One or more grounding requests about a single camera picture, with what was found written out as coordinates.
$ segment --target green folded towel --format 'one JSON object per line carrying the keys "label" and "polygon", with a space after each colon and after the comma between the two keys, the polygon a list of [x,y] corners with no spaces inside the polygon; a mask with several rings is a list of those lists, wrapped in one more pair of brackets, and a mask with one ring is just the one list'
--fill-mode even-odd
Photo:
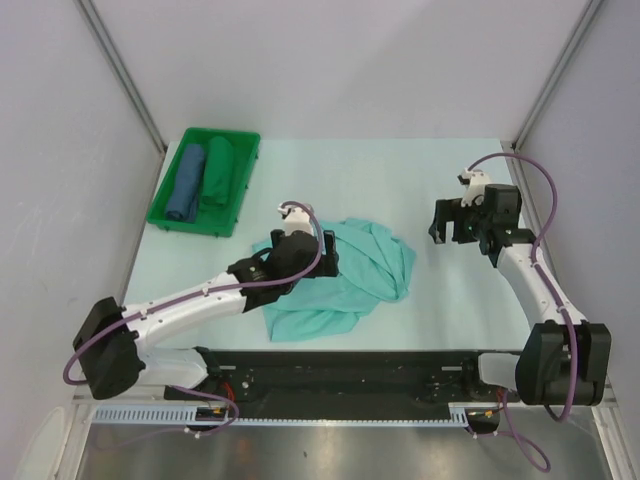
{"label": "green folded towel", "polygon": [[202,176],[201,210],[223,207],[229,202],[233,164],[233,145],[224,137],[213,137]]}

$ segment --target rolled towel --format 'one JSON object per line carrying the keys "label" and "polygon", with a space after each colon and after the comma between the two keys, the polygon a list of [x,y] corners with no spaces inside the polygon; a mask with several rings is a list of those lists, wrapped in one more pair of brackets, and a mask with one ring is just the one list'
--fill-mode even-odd
{"label": "rolled towel", "polygon": [[223,207],[229,202],[233,166],[233,145],[224,137],[213,137],[209,142],[207,164],[202,177],[202,210]]}
{"label": "rolled towel", "polygon": [[204,149],[195,143],[188,144],[178,171],[176,172],[173,192],[164,209],[169,220],[194,223],[198,213],[198,187],[204,170]]}

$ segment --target white wall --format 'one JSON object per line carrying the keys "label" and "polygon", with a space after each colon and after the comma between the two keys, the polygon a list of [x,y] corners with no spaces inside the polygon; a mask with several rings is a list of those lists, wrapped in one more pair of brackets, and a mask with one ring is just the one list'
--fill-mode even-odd
{"label": "white wall", "polygon": [[586,0],[96,0],[165,141],[511,140]]}
{"label": "white wall", "polygon": [[71,340],[118,295],[159,156],[71,0],[0,2],[0,478],[73,389]]}
{"label": "white wall", "polygon": [[[558,183],[549,249],[561,284],[613,334],[610,376],[640,459],[640,3],[605,5],[525,144]],[[548,189],[530,173],[548,212]]]}

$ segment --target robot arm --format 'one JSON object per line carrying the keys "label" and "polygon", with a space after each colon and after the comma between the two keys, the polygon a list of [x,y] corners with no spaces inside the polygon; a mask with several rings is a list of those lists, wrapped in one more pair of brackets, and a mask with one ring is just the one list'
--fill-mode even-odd
{"label": "robot arm", "polygon": [[[532,329],[520,355],[482,354],[480,380],[517,390],[528,405],[563,404],[569,394],[571,355],[577,355],[573,404],[599,403],[611,349],[608,329],[586,321],[558,285],[541,252],[532,261],[535,236],[518,227],[522,197],[517,187],[493,184],[480,170],[464,170],[458,180],[467,187],[465,195],[436,202],[429,234],[437,244],[445,243],[447,223],[453,222],[454,242],[478,242],[480,252],[511,285]],[[566,318],[571,325],[566,325]],[[576,352],[569,352],[568,328],[576,333]]]}
{"label": "robot arm", "polygon": [[[312,265],[321,244],[302,208],[280,207],[279,212],[285,229],[271,232],[272,248],[239,260],[200,285],[124,307],[112,297],[97,302],[73,342],[93,397],[111,398],[133,385],[206,390],[206,382],[217,368],[206,349],[156,345],[205,321],[248,312],[291,292],[297,280],[287,279]],[[322,239],[325,254],[305,278],[338,275],[335,236],[325,231]],[[113,329],[118,323],[122,325]]]}

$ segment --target folded cloth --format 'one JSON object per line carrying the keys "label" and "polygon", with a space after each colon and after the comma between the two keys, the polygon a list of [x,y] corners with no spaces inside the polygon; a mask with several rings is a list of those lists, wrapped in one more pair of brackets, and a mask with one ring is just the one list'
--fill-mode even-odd
{"label": "folded cloth", "polygon": [[173,192],[164,209],[169,220],[193,223],[198,213],[198,187],[204,169],[204,149],[195,143],[188,144],[176,172]]}
{"label": "folded cloth", "polygon": [[[289,295],[263,308],[273,342],[309,340],[349,332],[381,301],[398,302],[409,293],[416,254],[391,230],[367,220],[321,222],[336,234],[340,275],[303,278]],[[255,252],[269,247],[265,241]]]}
{"label": "folded cloth", "polygon": [[229,201],[233,176],[233,145],[224,137],[213,137],[209,142],[207,164],[202,178],[200,208],[223,207]]}

